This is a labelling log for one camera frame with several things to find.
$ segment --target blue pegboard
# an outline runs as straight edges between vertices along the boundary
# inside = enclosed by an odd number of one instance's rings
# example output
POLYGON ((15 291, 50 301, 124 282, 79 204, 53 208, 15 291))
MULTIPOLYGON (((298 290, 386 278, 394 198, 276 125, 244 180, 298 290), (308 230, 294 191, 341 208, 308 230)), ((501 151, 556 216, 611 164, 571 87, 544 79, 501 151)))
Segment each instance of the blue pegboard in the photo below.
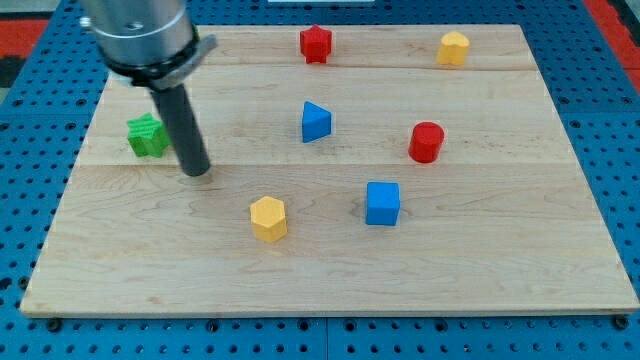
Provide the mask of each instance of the blue pegboard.
MULTIPOLYGON (((520 24, 636 291, 640 98, 583 4, 191 0, 199 24, 520 24)), ((31 320, 17 307, 107 72, 63 0, 0 106, 0 359, 640 358, 640 317, 31 320)))

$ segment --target red cylinder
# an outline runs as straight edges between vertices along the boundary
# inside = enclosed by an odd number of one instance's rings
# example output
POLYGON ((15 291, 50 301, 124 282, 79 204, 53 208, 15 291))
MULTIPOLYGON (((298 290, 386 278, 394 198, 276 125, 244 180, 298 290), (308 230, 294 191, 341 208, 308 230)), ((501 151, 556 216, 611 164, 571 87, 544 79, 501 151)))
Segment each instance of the red cylinder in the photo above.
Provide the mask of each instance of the red cylinder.
POLYGON ((422 122, 413 128, 409 156, 419 163, 436 161, 444 141, 444 130, 432 122, 422 122))

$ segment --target toy block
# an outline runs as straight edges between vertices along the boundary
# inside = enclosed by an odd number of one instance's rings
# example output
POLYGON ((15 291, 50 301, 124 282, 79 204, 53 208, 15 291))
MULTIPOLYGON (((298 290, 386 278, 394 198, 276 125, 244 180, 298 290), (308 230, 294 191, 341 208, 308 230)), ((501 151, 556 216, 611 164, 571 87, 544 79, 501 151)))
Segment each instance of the toy block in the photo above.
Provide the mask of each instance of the toy block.
POLYGON ((367 225, 395 226, 400 213, 400 187, 397 183, 367 183, 367 225))
POLYGON ((331 113, 305 101, 302 110, 302 142, 308 143, 331 134, 331 113))
POLYGON ((284 201, 265 196, 251 204, 249 211, 256 238, 274 243, 287 235, 284 201))
POLYGON ((436 61, 438 64, 464 65, 469 52, 469 39, 457 31, 445 34, 440 40, 440 50, 436 61))
POLYGON ((149 113, 127 121, 127 125, 129 125, 127 139, 136 156, 151 155, 159 158, 164 149, 171 144, 162 122, 149 113))
POLYGON ((409 156, 419 163, 431 163, 436 161, 442 142, 444 130, 432 122, 422 122, 413 128, 411 142, 409 143, 409 156))
POLYGON ((318 25, 300 31, 300 51, 305 56, 307 64, 327 63, 327 56, 331 53, 331 37, 330 30, 323 29, 318 25))

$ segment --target red surface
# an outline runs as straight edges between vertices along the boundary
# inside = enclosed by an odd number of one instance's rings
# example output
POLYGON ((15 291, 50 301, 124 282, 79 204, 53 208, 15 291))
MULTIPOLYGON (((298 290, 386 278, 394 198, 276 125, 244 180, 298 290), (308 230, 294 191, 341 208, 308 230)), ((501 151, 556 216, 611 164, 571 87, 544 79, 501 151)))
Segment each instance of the red surface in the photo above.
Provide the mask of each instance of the red surface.
POLYGON ((28 58, 49 20, 0 20, 0 58, 28 58))
POLYGON ((435 123, 422 122, 413 128, 409 155, 419 163, 436 161, 444 141, 444 130, 435 123))
POLYGON ((331 31, 318 25, 300 31, 300 51, 307 59, 307 64, 319 62, 326 64, 327 55, 331 53, 331 31))
POLYGON ((627 71, 636 91, 640 91, 640 49, 631 40, 631 34, 618 19, 618 11, 607 0, 584 0, 602 35, 616 54, 618 61, 627 71))

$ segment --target black cylindrical rod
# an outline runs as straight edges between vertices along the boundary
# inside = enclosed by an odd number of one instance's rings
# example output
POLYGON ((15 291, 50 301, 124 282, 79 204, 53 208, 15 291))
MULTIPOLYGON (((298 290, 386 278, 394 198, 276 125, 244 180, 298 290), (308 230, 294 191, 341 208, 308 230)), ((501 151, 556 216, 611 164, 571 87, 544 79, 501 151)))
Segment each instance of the black cylindrical rod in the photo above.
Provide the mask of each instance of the black cylindrical rod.
POLYGON ((211 166, 207 149, 198 129, 184 85, 163 91, 151 91, 167 134, 178 156, 182 171, 199 176, 211 166))

